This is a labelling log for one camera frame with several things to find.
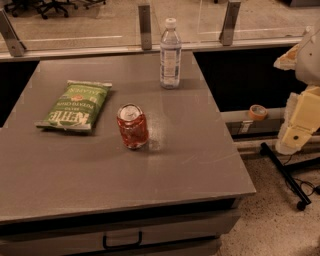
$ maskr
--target speckled floor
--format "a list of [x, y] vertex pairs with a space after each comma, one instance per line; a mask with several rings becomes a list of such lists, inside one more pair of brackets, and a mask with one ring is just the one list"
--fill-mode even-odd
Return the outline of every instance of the speckled floor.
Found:
[[[313, 193], [312, 203], [304, 211], [297, 210], [299, 198], [272, 161], [260, 155], [262, 142], [274, 150], [275, 141], [273, 137], [236, 141], [257, 193], [241, 203], [242, 217], [229, 234], [222, 236], [221, 256], [320, 255], [320, 195]], [[312, 138], [288, 164], [319, 157], [319, 149], [319, 138]], [[283, 164], [289, 160], [289, 156], [278, 157]], [[296, 171], [294, 177], [318, 186], [320, 165]]]

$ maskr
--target soda can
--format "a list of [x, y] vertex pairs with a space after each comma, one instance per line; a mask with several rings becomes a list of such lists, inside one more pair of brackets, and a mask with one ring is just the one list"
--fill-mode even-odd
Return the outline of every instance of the soda can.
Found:
[[117, 122], [123, 143], [130, 149], [142, 147], [149, 139], [147, 119], [142, 110], [127, 104], [118, 110]]

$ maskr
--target water bottle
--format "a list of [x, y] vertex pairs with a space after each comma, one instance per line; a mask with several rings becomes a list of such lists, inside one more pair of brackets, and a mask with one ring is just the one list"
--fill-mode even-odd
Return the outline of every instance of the water bottle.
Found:
[[176, 19], [166, 19], [166, 30], [160, 42], [160, 84], [175, 89], [180, 82], [181, 39], [176, 31]]

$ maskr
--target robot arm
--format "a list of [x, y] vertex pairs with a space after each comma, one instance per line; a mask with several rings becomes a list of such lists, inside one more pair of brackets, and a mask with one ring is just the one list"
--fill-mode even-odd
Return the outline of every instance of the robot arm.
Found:
[[320, 127], [320, 20], [307, 28], [302, 41], [278, 58], [274, 66], [295, 69], [296, 78], [308, 85], [300, 95], [290, 94], [278, 134], [276, 150], [291, 155], [301, 150]]

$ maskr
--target chip bag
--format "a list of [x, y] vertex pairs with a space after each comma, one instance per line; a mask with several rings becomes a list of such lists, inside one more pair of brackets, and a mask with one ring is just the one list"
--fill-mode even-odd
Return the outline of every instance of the chip bag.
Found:
[[91, 132], [111, 87], [110, 83], [68, 80], [66, 91], [36, 127]]

